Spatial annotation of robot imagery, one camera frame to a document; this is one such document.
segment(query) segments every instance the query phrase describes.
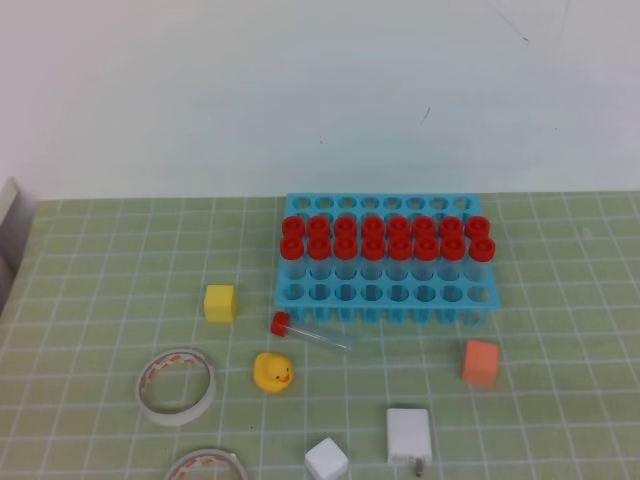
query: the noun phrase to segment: white wall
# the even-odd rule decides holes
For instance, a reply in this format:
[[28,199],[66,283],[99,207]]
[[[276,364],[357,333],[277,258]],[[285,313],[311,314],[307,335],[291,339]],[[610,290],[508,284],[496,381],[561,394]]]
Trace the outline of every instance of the white wall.
[[40,198],[640,188],[635,0],[0,5]]

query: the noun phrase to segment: white power adapter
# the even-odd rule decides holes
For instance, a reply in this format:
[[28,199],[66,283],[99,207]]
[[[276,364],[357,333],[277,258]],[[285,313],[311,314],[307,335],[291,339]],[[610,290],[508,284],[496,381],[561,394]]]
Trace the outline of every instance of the white power adapter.
[[421,477],[424,465],[431,464],[429,412],[413,408],[387,410],[387,462],[393,465],[415,464]]

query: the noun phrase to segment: test tube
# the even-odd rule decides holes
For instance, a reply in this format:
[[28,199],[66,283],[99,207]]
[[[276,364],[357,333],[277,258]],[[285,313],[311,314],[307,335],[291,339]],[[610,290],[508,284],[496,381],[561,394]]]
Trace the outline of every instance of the test tube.
[[298,216],[287,217],[282,221],[282,236],[304,238],[304,219]]
[[416,239],[413,257],[413,278],[422,282],[433,277],[436,259],[438,258],[438,240],[436,240],[436,237]]
[[327,237],[331,235],[329,219],[323,215],[311,217],[307,222],[307,235],[311,237]]
[[472,282],[487,278],[489,265],[496,254],[496,243],[489,237],[474,238],[465,262],[464,275]]
[[462,259],[464,258],[466,244],[461,237],[442,239],[440,246],[440,265],[438,276],[447,282],[457,280],[460,276]]
[[387,237],[393,238],[396,235],[409,237],[411,234],[411,224],[406,217],[395,215],[387,222]]
[[404,280],[409,272],[411,260],[411,239],[408,236],[396,235],[389,240],[389,262],[387,277],[391,280]]
[[358,236],[358,223],[355,217],[343,215],[333,222],[333,234],[336,237],[346,235],[356,238]]
[[431,217],[426,215],[418,215],[413,219],[413,225],[411,226],[411,235],[413,238],[418,239],[422,237],[435,237],[436,236],[436,222]]
[[440,238],[456,238],[462,237],[463,230],[462,220],[458,217],[444,217],[440,222],[438,233]]
[[384,266],[384,238],[368,237],[362,241],[362,277],[377,280]]
[[479,215],[470,217],[464,226],[464,234],[469,240],[488,237],[489,230],[491,230],[491,223],[485,217]]
[[300,237],[284,237],[280,240],[280,255],[288,278],[304,277],[304,243]]
[[384,220],[377,215],[369,215],[362,221],[362,238],[384,238]]
[[311,276],[316,280],[327,278],[331,274],[331,242],[329,237],[309,238],[307,254],[311,260]]
[[315,325],[293,325],[290,315],[286,312],[277,312],[273,316],[271,333],[279,337],[295,337],[343,353],[351,353],[355,346],[355,339],[343,333]]
[[358,256],[356,237],[344,234],[336,237],[333,241],[333,256],[336,258],[336,277],[340,280],[351,280],[356,276]]

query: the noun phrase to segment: rubber duck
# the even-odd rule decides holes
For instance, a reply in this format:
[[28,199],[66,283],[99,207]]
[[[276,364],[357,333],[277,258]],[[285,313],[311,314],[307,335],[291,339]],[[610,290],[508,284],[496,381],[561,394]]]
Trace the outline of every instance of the rubber duck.
[[277,353],[261,353],[253,364],[253,381],[265,392],[281,392],[293,381],[293,365]]

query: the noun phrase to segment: double-sided tape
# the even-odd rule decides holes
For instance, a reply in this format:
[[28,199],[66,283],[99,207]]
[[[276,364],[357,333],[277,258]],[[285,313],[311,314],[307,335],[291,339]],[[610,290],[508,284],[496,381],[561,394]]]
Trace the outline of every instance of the double-sided tape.
[[247,472],[232,453],[223,450],[205,449],[197,450],[185,455],[171,467],[164,477],[164,480],[181,480],[192,468],[202,468],[226,464],[231,470],[237,473],[242,480],[248,480]]
[[[167,368],[170,365],[176,363],[187,363],[195,365],[196,363],[202,364],[209,374],[209,385],[207,390],[200,400],[195,405],[182,410],[180,412],[159,412],[151,408],[145,402],[145,393],[147,387],[153,380],[159,370]],[[154,423],[163,425],[165,427],[177,427],[184,425],[185,423],[192,422],[200,415],[202,415],[207,408],[213,403],[213,398],[216,393],[216,383],[213,373],[213,366],[207,361],[207,359],[198,351],[190,349],[171,350],[161,353],[154,357],[142,370],[142,373],[138,377],[136,382],[136,401],[142,409],[142,413]]]

